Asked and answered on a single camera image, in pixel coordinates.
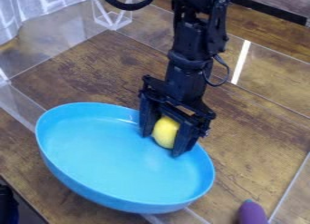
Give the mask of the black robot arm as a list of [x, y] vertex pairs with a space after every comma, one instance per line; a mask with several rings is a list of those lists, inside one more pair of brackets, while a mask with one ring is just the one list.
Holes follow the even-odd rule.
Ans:
[[139, 91], [139, 127], [151, 135], [162, 116], [178, 124], [173, 155], [190, 151], [201, 137], [210, 133], [215, 112], [202, 97], [211, 82], [214, 63], [226, 50], [226, 10], [230, 0], [173, 0], [174, 44], [169, 51], [165, 79], [143, 77]]

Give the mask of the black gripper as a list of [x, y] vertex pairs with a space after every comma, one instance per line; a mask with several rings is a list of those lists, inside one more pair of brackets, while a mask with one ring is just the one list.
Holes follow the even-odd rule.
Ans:
[[143, 76], [143, 88], [139, 91], [141, 133], [143, 137], [151, 135], [163, 114], [173, 118], [179, 124], [174, 138], [174, 157], [191, 151], [198, 139], [210, 134], [215, 112], [203, 103], [202, 96], [213, 66], [211, 58], [190, 60], [171, 51], [165, 80]]

